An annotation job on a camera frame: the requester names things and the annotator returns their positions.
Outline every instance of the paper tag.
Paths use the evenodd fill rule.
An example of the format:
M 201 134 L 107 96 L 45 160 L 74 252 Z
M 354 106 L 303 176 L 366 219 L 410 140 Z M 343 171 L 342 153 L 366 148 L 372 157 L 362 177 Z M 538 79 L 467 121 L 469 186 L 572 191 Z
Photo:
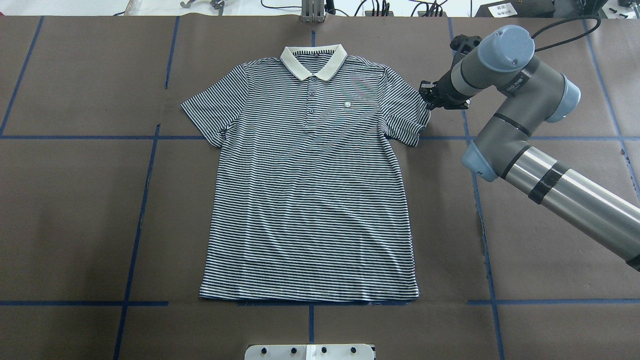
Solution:
M 493 17 L 507 17 L 518 15 L 511 3 L 489 6 L 488 9 Z

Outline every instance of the short sleeve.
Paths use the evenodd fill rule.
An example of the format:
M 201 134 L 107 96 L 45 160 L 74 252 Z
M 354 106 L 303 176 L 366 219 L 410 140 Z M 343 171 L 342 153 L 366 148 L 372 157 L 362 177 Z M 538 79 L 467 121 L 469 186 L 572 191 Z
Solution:
M 225 132 L 242 113 L 247 93 L 246 74 L 243 66 L 238 65 L 180 107 L 211 145 L 222 147 Z
M 391 68 L 380 84 L 381 126 L 384 134 L 409 146 L 418 145 L 420 132 L 429 122 L 429 110 L 418 91 Z

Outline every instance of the white collar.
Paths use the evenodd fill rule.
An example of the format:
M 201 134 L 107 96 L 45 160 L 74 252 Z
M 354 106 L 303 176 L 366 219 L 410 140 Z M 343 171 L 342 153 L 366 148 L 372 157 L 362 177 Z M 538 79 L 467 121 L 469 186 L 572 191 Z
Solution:
M 316 53 L 321 51 L 333 51 L 333 55 L 329 61 L 324 65 L 322 70 L 312 74 L 307 68 L 305 68 L 298 59 L 293 55 L 293 53 L 298 51 L 305 51 L 307 53 Z M 336 72 L 344 63 L 344 60 L 347 58 L 347 52 L 344 50 L 342 45 L 328 45 L 328 46 L 317 46 L 317 47 L 290 47 L 287 46 L 282 51 L 282 55 L 280 55 L 280 59 L 282 63 L 291 71 L 291 74 L 294 74 L 296 78 L 300 80 L 307 79 L 311 76 L 315 76 L 319 79 L 329 81 L 335 75 Z

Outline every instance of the robotic arm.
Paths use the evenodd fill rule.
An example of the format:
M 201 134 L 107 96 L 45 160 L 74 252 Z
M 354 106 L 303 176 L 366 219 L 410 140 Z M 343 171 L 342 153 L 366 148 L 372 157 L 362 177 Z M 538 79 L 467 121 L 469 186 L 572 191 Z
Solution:
M 558 122 L 580 100 L 580 90 L 534 55 L 529 33 L 516 25 L 484 40 L 456 37 L 450 71 L 423 81 L 429 109 L 467 109 L 469 99 L 495 86 L 507 99 L 462 158 L 491 182 L 498 177 L 586 233 L 640 271 L 640 209 L 527 143 L 543 122 Z

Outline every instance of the striped polo shirt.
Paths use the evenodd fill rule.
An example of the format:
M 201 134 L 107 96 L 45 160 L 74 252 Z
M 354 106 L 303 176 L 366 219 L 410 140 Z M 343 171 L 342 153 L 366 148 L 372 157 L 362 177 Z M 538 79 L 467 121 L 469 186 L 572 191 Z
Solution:
M 200 296 L 418 296 L 400 166 L 429 111 L 386 65 L 341 45 L 287 47 L 182 104 L 221 148 Z

